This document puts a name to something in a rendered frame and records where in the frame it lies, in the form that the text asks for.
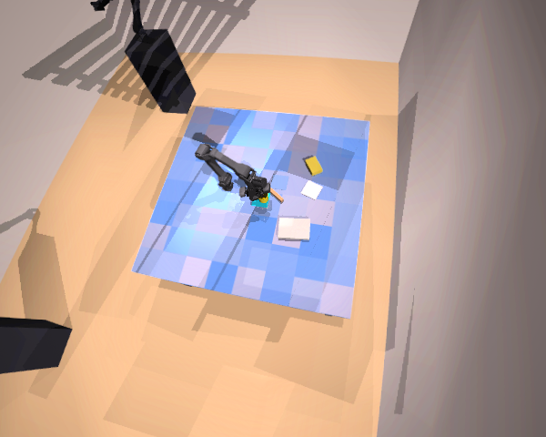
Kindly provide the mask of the yellow rectangular block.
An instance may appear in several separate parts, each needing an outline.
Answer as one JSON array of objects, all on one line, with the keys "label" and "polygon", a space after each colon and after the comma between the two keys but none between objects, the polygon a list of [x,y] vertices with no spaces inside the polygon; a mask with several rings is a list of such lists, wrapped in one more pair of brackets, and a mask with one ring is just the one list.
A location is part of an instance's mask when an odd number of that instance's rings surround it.
[{"label": "yellow rectangular block", "polygon": [[319,164],[318,159],[315,157],[306,159],[306,164],[312,176],[323,172],[322,166]]}]

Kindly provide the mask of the light wooden plank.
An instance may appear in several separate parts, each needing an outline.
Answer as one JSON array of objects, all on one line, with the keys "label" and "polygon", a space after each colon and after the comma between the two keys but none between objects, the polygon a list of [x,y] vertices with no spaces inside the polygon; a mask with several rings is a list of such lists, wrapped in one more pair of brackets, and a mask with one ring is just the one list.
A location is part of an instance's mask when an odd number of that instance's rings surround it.
[{"label": "light wooden plank", "polygon": [[270,193],[277,198],[281,203],[284,201],[284,199],[272,188],[270,188]]}]

